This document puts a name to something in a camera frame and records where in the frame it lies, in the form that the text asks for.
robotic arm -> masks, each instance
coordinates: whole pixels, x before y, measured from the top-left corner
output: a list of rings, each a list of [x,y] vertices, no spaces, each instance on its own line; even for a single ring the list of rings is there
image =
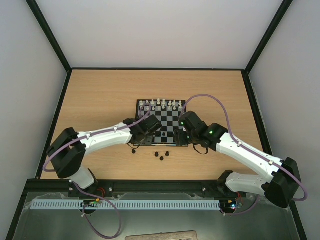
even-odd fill
[[[48,149],[49,157],[71,141],[78,141],[66,147],[51,160],[57,176],[60,179],[70,179],[81,189],[94,192],[98,182],[89,169],[81,166],[86,155],[113,145],[138,144],[162,127],[154,115],[139,124],[134,123],[136,123],[135,119],[128,118],[115,126],[97,131],[75,132],[72,127],[65,129]]]
[[[203,148],[209,148],[236,159],[258,174],[248,175],[225,171],[218,180],[221,192],[231,190],[232,192],[253,193],[266,196],[270,202],[278,207],[286,208],[289,205],[299,185],[274,164],[282,166],[301,182],[296,161],[289,157],[283,161],[233,136],[238,141],[236,143],[228,129],[217,123],[207,126],[192,111],[181,116],[179,121],[183,124],[184,129],[174,133],[177,146],[201,145]],[[259,155],[267,158],[269,162],[263,160]]]

purple cable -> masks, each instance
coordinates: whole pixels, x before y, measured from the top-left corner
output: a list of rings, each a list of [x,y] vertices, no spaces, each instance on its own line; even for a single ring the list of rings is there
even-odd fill
[[[250,212],[252,209],[255,208],[255,206],[256,206],[256,205],[258,204],[258,202],[259,202],[259,199],[260,199],[260,195],[257,195],[254,204],[253,204],[250,208],[248,208],[247,210],[245,210],[245,211],[237,212],[237,213],[225,213],[222,209],[220,209],[220,212],[223,213],[223,214],[225,214],[225,215],[229,215],[229,216],[239,216],[239,215],[242,215],[242,214],[246,214],[246,213]]]
[[[183,115],[183,112],[187,106],[187,104],[194,98],[197,98],[197,97],[208,97],[208,98],[211,98],[211,99],[214,99],[218,104],[220,104],[220,106],[222,107],[223,111],[224,111],[224,115],[225,115],[225,119],[226,119],[226,124],[227,124],[227,127],[228,127],[228,130],[229,130],[229,133],[230,133],[230,136],[232,138],[232,140],[236,143],[236,144],[239,144],[239,141],[234,137],[232,131],[231,131],[231,126],[230,126],[230,121],[229,121],[229,116],[228,116],[228,113],[227,113],[227,110],[225,108],[225,106],[222,104],[222,102],[217,99],[216,97],[214,96],[211,96],[211,95],[208,95],[208,94],[197,94],[197,95],[194,95],[192,97],[190,97],[185,105],[183,106],[182,108],[182,111],[181,111],[181,114],[179,116],[179,118]],[[251,150],[250,148],[244,146],[243,144],[240,144],[240,147],[242,147],[243,149],[247,150],[249,153],[261,158],[262,160],[266,161],[267,163],[270,162],[269,159],[267,159],[266,157],[260,155],[259,153]],[[276,166],[278,169],[280,169],[281,171],[285,172],[287,175],[289,175],[300,187],[301,189],[303,190],[304,192],[304,197],[303,198],[293,198],[292,200],[294,201],[297,201],[297,202],[302,202],[302,201],[305,201],[307,198],[308,198],[308,192],[307,192],[307,189],[305,188],[305,186],[291,173],[289,172],[287,169],[283,168],[282,166],[280,166],[279,164],[277,163],[272,163],[274,166]]]
[[[150,106],[150,109],[148,110],[148,112],[142,117],[140,118],[138,121],[132,123],[131,125],[128,125],[128,126],[122,126],[122,127],[119,127],[117,130],[123,130],[123,129],[127,129],[127,128],[131,128],[139,123],[141,123],[143,120],[145,120],[147,118],[147,116],[150,114],[151,112],[151,104],[149,102],[146,102],[142,108],[145,106],[145,105],[149,105]],[[109,133],[109,132],[113,132],[115,129],[113,128],[110,128],[110,129],[105,129],[105,130],[101,130],[101,131],[97,131],[97,132],[94,132],[94,133],[91,133],[90,136],[93,137],[93,136],[96,136],[96,135],[99,135],[99,134],[105,134],[105,133]],[[47,166],[48,164],[51,162],[51,160],[57,156],[59,153],[61,153],[64,149],[70,147],[72,144],[75,144],[76,142],[79,142],[81,140],[84,140],[86,139],[87,136],[82,136],[82,137],[79,137],[79,138],[76,138],[74,140],[72,140],[71,142],[68,142],[67,144],[63,145],[62,147],[60,147],[57,151],[55,151],[54,154],[52,154],[48,159],[47,161],[44,163],[43,165],[43,171],[44,172],[55,172],[54,169],[47,169]]]
[[[116,211],[116,214],[118,215],[118,218],[119,218],[119,228],[118,228],[118,231],[116,232],[115,235],[113,236],[105,236],[103,234],[101,234],[100,232],[98,232],[95,227],[92,225],[92,223],[89,221],[89,218],[87,217],[87,215],[85,214],[85,209],[86,209],[86,206],[87,205],[84,205],[83,206],[83,209],[82,209],[82,213],[83,213],[83,217],[88,221],[89,225],[90,225],[90,228],[94,231],[95,234],[97,234],[100,238],[103,238],[103,239],[115,239],[116,237],[119,236],[119,233],[121,231],[121,227],[122,227],[122,218],[121,218],[121,215],[120,215],[120,212],[119,210],[117,209],[117,207],[109,200],[105,199],[104,197],[101,197],[101,196],[98,196],[98,195],[94,195],[94,194],[90,194],[90,193],[87,193],[85,191],[83,191],[79,186],[78,184],[76,184],[75,182],[73,182],[73,184],[75,185],[76,189],[78,189],[78,191],[84,195],[87,195],[87,196],[90,196],[90,197],[93,197],[93,198],[96,198],[96,199],[100,199],[102,201],[106,201],[108,204],[110,204],[114,210]]]

